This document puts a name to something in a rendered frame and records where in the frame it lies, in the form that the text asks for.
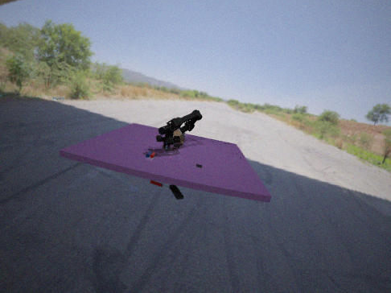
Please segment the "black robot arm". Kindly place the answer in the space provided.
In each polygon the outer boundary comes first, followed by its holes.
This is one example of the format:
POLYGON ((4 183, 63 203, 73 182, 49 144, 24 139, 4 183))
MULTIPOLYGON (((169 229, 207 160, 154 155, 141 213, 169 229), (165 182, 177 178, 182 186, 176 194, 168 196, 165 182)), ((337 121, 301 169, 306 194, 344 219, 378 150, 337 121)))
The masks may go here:
MULTIPOLYGON (((194 111, 192 111, 192 113, 184 117, 171 119, 169 122, 167 122, 166 126, 159 127, 158 132, 161 135, 173 133, 177 129, 180 129, 182 133, 186 132, 187 130, 190 132, 191 130, 193 130, 195 122, 199 121, 202 117, 203 116, 201 115, 200 111, 195 109, 194 111), (181 127, 183 123, 185 126, 181 127)), ((173 135, 167 135, 165 140, 167 140, 167 145, 173 145, 173 143, 176 142, 176 138, 173 138, 173 135)))

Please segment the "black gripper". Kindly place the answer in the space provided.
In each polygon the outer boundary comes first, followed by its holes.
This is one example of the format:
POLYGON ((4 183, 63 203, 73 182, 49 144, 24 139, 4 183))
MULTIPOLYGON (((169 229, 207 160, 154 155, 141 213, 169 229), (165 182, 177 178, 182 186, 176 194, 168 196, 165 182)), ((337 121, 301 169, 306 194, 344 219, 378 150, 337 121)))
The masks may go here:
MULTIPOLYGON (((173 133, 174 133, 174 132, 173 132, 173 133)), ((165 137, 162 137, 162 135, 156 135, 156 141, 157 141, 157 142, 163 141, 163 142, 164 142, 164 147, 165 147, 165 146, 166 146, 166 143, 167 143, 166 140, 165 140, 166 136, 167 136, 167 135, 172 136, 173 133, 167 133, 167 134, 165 134, 165 137)), ((176 142, 180 142, 179 136, 174 136, 174 138, 176 138, 176 142)))

